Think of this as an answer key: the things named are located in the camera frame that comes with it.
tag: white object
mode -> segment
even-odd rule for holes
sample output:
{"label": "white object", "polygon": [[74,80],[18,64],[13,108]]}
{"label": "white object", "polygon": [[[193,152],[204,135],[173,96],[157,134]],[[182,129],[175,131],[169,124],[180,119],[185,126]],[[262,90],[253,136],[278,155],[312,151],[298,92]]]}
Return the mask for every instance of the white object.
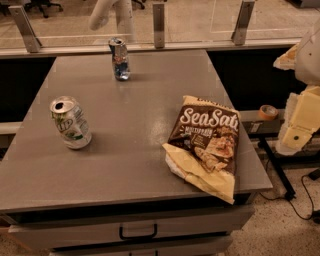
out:
{"label": "white object", "polygon": [[109,22],[109,12],[115,6],[117,32],[126,42],[135,41],[131,0],[98,0],[89,18],[89,28],[97,30]]}
{"label": "white object", "polygon": [[278,58],[274,66],[287,69],[288,63],[290,68],[294,64],[296,78],[308,86],[300,95],[290,95],[287,101],[285,123],[276,145],[278,153],[283,155],[301,151],[320,128],[320,19],[297,47]]}

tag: chair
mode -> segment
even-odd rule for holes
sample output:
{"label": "chair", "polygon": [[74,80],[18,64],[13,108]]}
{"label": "chair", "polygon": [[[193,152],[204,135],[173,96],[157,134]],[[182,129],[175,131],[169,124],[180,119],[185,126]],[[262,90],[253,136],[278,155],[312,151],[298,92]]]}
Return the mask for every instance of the chair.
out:
{"label": "chair", "polygon": [[9,13],[8,5],[6,4],[0,3],[0,10],[4,16],[7,16],[7,13]]}
{"label": "chair", "polygon": [[50,0],[31,0],[30,3],[25,4],[24,9],[26,11],[29,11],[31,8],[37,6],[39,8],[40,12],[43,13],[43,17],[44,18],[48,18],[49,16],[43,10],[42,5],[46,5],[47,7],[51,7],[52,5],[53,6],[58,6],[59,7],[59,12],[63,11],[63,8],[62,8],[61,4],[51,3]]}
{"label": "chair", "polygon": [[132,0],[132,2],[135,2],[135,3],[139,4],[141,10],[143,10],[143,9],[146,8],[143,3],[145,3],[147,0],[141,0],[141,1],[139,1],[139,0]]}

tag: speckled floor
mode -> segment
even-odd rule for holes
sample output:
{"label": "speckled floor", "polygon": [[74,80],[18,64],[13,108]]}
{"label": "speckled floor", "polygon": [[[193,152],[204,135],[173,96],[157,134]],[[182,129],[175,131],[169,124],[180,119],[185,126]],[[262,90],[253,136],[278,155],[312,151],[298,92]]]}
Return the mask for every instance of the speckled floor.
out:
{"label": "speckled floor", "polygon": [[[95,0],[62,1],[64,11],[54,7],[48,10],[49,19],[38,11],[28,15],[36,34],[44,46],[68,46],[93,44],[115,33],[114,13],[110,24],[101,31],[87,29],[88,17]],[[230,40],[241,0],[168,0],[166,3],[166,40],[168,42]],[[135,30],[139,42],[151,42],[152,1],[146,10],[134,6]],[[292,38],[302,36],[320,17],[317,9],[297,9],[285,0],[257,0],[249,26],[248,38]],[[0,48],[23,47],[21,37],[10,16],[0,14]],[[296,199],[292,200],[303,217],[311,213],[311,203],[301,184],[301,177],[315,168],[286,169]],[[269,198],[281,197],[285,189],[272,165],[267,172],[274,189],[263,193]],[[320,180],[304,179],[314,201],[320,209]],[[269,201],[258,195],[254,200],[255,214],[242,230],[232,233],[234,242],[225,253],[227,256],[316,256],[320,255],[320,225],[312,220],[302,220],[286,200]],[[48,252],[30,252],[5,234],[0,233],[0,256],[45,256]]]}

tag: soda can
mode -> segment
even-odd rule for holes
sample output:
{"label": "soda can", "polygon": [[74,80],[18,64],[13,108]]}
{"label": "soda can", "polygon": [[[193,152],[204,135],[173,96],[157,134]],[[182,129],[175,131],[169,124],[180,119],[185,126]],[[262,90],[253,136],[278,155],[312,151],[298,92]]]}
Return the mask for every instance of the soda can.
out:
{"label": "soda can", "polygon": [[50,104],[51,117],[67,147],[83,148],[89,144],[92,135],[82,108],[75,98],[61,96]]}
{"label": "soda can", "polygon": [[115,78],[119,81],[128,80],[130,68],[127,46],[124,40],[113,37],[109,40],[109,47],[112,53],[112,69]]}

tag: can lid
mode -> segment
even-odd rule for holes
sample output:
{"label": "can lid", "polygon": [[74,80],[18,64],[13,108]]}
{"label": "can lid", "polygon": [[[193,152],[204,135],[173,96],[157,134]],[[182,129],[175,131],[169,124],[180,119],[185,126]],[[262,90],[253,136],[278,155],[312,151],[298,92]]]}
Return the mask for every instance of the can lid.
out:
{"label": "can lid", "polygon": [[124,45],[124,40],[119,37],[112,37],[109,40],[109,45],[110,46],[121,46],[121,45]]}
{"label": "can lid", "polygon": [[54,113],[65,113],[73,109],[76,100],[70,96],[61,96],[50,104],[50,110]]}

